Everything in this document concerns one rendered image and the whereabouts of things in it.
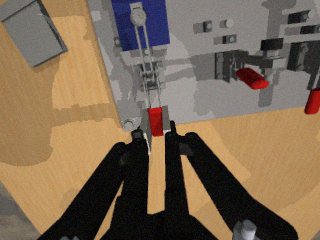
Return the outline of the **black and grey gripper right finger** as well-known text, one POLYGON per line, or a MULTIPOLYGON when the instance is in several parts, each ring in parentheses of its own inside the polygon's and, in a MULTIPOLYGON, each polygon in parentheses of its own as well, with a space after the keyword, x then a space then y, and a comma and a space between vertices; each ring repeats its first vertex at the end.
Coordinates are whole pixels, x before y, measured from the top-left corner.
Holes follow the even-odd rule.
POLYGON ((295 228, 255 200, 195 132, 178 135, 162 106, 165 140, 164 240, 193 240, 181 155, 186 155, 232 240, 298 240, 295 228), (181 155, 180 155, 181 154, 181 155), (233 230, 234 229, 234 230, 233 230))

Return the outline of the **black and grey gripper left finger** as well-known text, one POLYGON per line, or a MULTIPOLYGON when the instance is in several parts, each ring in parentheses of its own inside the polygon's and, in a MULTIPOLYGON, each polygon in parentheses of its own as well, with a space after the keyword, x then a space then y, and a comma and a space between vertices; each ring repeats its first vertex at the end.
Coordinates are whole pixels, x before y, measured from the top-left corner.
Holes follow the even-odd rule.
POLYGON ((132 142, 113 145, 63 215, 37 240, 94 240, 122 182, 107 240, 136 240, 138 212, 148 209, 152 144, 148 109, 143 109, 141 124, 130 133, 132 142))

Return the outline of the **blue rectangular plate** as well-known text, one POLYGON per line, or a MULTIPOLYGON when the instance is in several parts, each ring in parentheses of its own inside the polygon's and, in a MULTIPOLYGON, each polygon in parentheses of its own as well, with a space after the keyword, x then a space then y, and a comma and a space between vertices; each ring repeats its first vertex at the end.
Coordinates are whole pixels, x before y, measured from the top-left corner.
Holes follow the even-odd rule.
MULTIPOLYGON (((139 49, 129 4, 142 2, 149 47, 170 44, 165 0, 111 0, 122 51, 139 49)), ((142 48, 147 48, 143 25, 138 26, 142 48)))

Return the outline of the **grey metal block with milled slot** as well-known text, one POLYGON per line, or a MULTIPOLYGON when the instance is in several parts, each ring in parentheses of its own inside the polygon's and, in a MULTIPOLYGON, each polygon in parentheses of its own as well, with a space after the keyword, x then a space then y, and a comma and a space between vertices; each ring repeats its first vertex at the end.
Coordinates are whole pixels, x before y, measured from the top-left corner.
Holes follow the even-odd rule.
POLYGON ((0 22, 30 68, 69 51, 41 0, 7 0, 0 22))

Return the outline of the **grey metal fixture plate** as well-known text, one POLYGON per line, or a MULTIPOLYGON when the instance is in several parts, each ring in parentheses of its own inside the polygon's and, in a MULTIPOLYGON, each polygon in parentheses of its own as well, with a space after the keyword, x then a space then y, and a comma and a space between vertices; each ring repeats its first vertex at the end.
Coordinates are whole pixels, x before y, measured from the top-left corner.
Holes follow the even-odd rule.
MULTIPOLYGON (((320 24, 320 0, 165 0, 170 44, 153 46, 152 62, 162 61, 166 89, 160 104, 168 105, 175 124, 247 115, 306 106, 310 74, 287 70, 291 43, 320 40, 320 33, 300 34, 302 26, 320 24), (315 10, 306 22, 287 24, 289 14, 315 10), (224 22, 232 19, 230 28, 224 22), (203 22, 212 20, 212 31, 203 22), (236 43, 223 44, 223 36, 237 34, 236 43), (215 53, 243 50, 263 56, 261 40, 284 38, 278 55, 286 58, 266 88, 251 89, 232 78, 215 79, 215 53)), ((143 109, 149 108, 141 92, 136 66, 139 49, 116 48, 118 37, 111 0, 87 0, 101 55, 123 131, 136 130, 143 109), (134 127, 124 126, 132 119, 134 127)))

